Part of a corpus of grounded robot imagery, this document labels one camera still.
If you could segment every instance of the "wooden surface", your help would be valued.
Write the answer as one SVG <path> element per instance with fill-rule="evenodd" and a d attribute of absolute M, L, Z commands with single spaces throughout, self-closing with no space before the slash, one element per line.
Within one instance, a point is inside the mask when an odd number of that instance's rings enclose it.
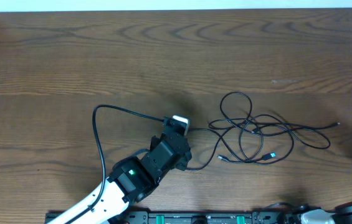
<path fill-rule="evenodd" d="M 221 97 L 239 90 L 253 114 L 321 126 L 327 151 L 296 143 L 271 166 L 214 159 L 200 172 L 170 172 L 137 206 L 152 210 L 250 210 L 270 203 L 331 209 L 352 201 L 352 9 L 0 14 L 0 223 L 42 223 L 100 182 L 95 105 L 153 116 L 222 118 Z M 245 116 L 246 100 L 225 110 Z M 102 110 L 108 171 L 158 135 L 161 124 Z M 307 135 L 312 143 L 324 142 Z M 227 139 L 237 151 L 237 133 Z M 198 166 L 216 139 L 189 136 Z M 244 136 L 253 153 L 258 139 Z M 286 136 L 265 139 L 281 155 Z M 224 146 L 219 154 L 228 156 Z"/>

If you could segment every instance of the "robotic arm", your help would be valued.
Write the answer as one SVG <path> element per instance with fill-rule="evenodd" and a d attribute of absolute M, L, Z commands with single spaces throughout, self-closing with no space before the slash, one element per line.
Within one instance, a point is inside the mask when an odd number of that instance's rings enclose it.
<path fill-rule="evenodd" d="M 186 170 L 192 158 L 186 139 L 189 120 L 174 115 L 165 118 L 163 126 L 161 137 L 152 137 L 150 150 L 141 160 L 130 156 L 116 163 L 104 183 L 50 224 L 106 223 L 149 196 L 171 169 Z M 99 197 L 102 184 L 100 200 L 90 207 Z"/>

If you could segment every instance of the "white wall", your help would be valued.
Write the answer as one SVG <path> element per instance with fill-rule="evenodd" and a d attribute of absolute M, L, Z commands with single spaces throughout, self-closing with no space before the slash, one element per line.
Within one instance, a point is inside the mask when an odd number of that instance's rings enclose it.
<path fill-rule="evenodd" d="M 352 7 L 352 0 L 0 0 L 0 12 Z"/>

